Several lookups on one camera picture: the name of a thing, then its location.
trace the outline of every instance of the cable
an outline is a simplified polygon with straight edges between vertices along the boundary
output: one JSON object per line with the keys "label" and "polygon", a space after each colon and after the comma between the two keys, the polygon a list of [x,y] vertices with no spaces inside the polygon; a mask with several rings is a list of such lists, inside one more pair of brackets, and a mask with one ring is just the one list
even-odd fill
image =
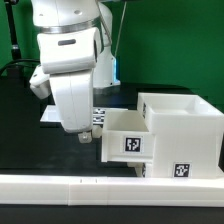
{"label": "cable", "polygon": [[121,17],[121,24],[120,24],[118,38],[117,38],[116,50],[115,50],[115,54],[114,54],[114,57],[115,58],[117,57],[117,51],[118,51],[118,47],[119,47],[119,44],[120,44],[121,30],[122,30],[122,27],[123,27],[123,22],[124,22],[124,16],[125,16],[125,12],[126,12],[126,7],[127,7],[127,2],[124,3],[124,9],[123,9],[122,17]]}
{"label": "cable", "polygon": [[38,60],[38,59],[17,59],[17,60],[11,61],[11,62],[7,63],[5,66],[3,66],[0,69],[0,76],[9,67],[13,67],[13,66],[23,66],[23,65],[18,65],[18,63],[21,63],[21,62],[23,62],[23,63],[24,62],[25,63],[40,63],[40,60]]}

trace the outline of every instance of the black cable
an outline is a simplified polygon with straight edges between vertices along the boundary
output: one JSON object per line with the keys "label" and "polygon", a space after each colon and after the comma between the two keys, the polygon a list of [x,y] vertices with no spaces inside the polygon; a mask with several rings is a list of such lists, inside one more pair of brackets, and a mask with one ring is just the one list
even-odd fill
{"label": "black cable", "polygon": [[17,60],[11,61],[0,69],[0,76],[7,68],[12,67],[12,66],[18,66],[18,63],[21,63],[21,62],[40,63],[40,60],[38,60],[38,59],[17,59]]}

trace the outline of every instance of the green background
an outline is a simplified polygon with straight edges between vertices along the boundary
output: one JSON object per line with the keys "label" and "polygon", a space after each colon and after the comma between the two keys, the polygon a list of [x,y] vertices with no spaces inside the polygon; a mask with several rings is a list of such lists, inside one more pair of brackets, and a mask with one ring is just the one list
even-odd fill
{"label": "green background", "polygon": [[[114,52],[123,3],[108,6],[114,15]],[[20,0],[13,11],[23,58],[39,58],[31,1]],[[0,1],[0,27],[3,66],[11,60],[4,1]],[[121,81],[184,86],[224,112],[223,0],[128,3],[118,56]]]}

